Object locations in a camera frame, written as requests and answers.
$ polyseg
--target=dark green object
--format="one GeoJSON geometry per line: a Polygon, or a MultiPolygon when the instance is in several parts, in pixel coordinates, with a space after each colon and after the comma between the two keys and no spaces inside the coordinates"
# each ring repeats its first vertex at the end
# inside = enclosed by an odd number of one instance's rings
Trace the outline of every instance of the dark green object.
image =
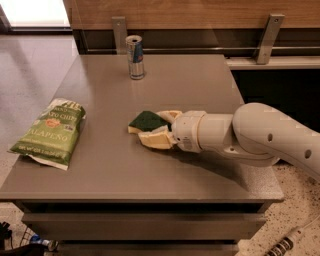
{"type": "Polygon", "coordinates": [[[141,112],[130,124],[143,132],[151,132],[161,126],[167,125],[171,131],[171,124],[151,111],[141,112]]]}

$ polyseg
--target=chip bag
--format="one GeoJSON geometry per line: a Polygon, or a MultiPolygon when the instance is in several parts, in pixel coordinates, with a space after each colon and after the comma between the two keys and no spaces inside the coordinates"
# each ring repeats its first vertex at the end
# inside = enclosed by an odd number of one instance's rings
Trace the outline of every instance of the chip bag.
{"type": "Polygon", "coordinates": [[[84,118],[85,110],[80,104],[54,99],[10,152],[67,170],[84,118]]]}

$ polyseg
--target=drawer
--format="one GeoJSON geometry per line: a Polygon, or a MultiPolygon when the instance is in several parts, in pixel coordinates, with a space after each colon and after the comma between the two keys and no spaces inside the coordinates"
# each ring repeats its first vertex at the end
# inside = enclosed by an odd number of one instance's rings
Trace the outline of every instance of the drawer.
{"type": "Polygon", "coordinates": [[[63,256],[234,256],[237,245],[218,244],[62,244],[63,256]]]}
{"type": "Polygon", "coordinates": [[[263,214],[26,213],[22,221],[53,240],[240,240],[265,223],[263,214]]]}

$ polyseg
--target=white floor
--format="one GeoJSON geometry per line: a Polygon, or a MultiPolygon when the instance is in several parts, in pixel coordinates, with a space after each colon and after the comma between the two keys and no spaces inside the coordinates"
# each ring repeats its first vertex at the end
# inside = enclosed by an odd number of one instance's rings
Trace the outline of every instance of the white floor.
{"type": "MultiPolygon", "coordinates": [[[[0,186],[17,158],[7,149],[47,106],[77,55],[71,36],[0,35],[0,186]]],[[[273,168],[285,201],[268,209],[267,223],[251,240],[240,241],[237,256],[264,255],[291,229],[320,214],[319,183],[285,163],[273,168]]],[[[21,217],[14,205],[0,203],[0,222],[11,224],[14,247],[25,230],[21,217]]],[[[286,255],[320,255],[320,220],[286,255]]]]}

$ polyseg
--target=soda can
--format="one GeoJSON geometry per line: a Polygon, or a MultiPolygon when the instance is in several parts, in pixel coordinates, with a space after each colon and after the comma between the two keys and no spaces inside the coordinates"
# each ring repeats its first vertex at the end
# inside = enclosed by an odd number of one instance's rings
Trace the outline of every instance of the soda can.
{"type": "Polygon", "coordinates": [[[126,38],[129,75],[132,79],[144,77],[143,50],[141,36],[132,35],[126,38]]]}

